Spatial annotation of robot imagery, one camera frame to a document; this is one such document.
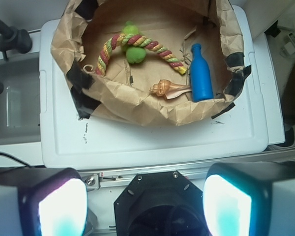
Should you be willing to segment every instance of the white tray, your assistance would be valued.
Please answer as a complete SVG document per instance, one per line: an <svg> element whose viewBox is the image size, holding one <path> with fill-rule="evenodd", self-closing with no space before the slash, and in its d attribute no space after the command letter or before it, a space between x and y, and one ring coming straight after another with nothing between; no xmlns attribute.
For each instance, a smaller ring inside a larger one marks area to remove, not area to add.
<svg viewBox="0 0 295 236"><path fill-rule="evenodd" d="M50 54L58 20L41 30L41 141L47 167L105 169L181 163L263 151L265 108L244 11L234 6L244 35L245 65L252 65L235 107L214 120L181 127L139 127L91 117L79 121L70 91Z"/></svg>

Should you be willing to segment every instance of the brown paper bag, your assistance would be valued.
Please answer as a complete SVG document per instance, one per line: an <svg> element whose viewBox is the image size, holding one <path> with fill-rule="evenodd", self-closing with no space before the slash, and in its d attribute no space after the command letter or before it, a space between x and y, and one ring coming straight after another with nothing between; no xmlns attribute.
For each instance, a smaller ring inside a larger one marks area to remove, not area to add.
<svg viewBox="0 0 295 236"><path fill-rule="evenodd" d="M161 79L188 85L153 52L129 65L116 48L105 76L94 73L105 42L131 20L187 67L191 46L202 45L210 67L214 99L194 103L190 94L164 100L149 92ZM184 125L215 117L234 106L251 67L243 63L243 38L228 0L71 0L52 42L52 55L66 80L81 118L90 115L147 125Z"/></svg>

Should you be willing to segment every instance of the crumpled paper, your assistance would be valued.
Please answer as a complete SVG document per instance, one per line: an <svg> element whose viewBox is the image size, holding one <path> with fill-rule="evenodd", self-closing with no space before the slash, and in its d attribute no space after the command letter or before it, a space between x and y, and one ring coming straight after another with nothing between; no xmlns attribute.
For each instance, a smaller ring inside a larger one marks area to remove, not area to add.
<svg viewBox="0 0 295 236"><path fill-rule="evenodd" d="M93 20L87 22L74 10L81 0L70 0L55 32L51 52L66 75L74 60L82 68L96 68L104 43L119 33L131 20L147 37L157 40L177 58L190 64L191 46L202 45L203 57L210 67L214 99L194 103L190 94L164 100L149 92L161 79L175 84L190 84L188 74L181 76L153 52L140 64L128 65L120 48L113 51L106 75L93 78L82 92L101 102L92 115L142 126L184 125L214 116L233 101L224 94L232 74L224 58L243 52L243 38L228 0L99 0ZM203 24L204 16L209 18Z"/></svg>

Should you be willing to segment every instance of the gray sink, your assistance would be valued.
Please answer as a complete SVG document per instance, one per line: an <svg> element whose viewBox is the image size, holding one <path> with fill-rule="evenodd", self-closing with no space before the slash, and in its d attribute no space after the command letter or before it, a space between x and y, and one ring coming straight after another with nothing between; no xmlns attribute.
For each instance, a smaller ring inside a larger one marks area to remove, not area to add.
<svg viewBox="0 0 295 236"><path fill-rule="evenodd" d="M40 141L39 53L0 60L0 145Z"/></svg>

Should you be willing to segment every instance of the conch shell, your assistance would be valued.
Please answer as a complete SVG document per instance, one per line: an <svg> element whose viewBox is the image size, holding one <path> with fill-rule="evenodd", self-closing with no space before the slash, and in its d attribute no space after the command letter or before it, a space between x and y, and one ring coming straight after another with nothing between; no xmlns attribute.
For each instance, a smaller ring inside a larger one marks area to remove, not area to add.
<svg viewBox="0 0 295 236"><path fill-rule="evenodd" d="M158 84L150 87L149 91L155 93L158 97L164 96L165 99L172 99L185 92L190 92L191 87L188 85L177 85L169 80L160 80Z"/></svg>

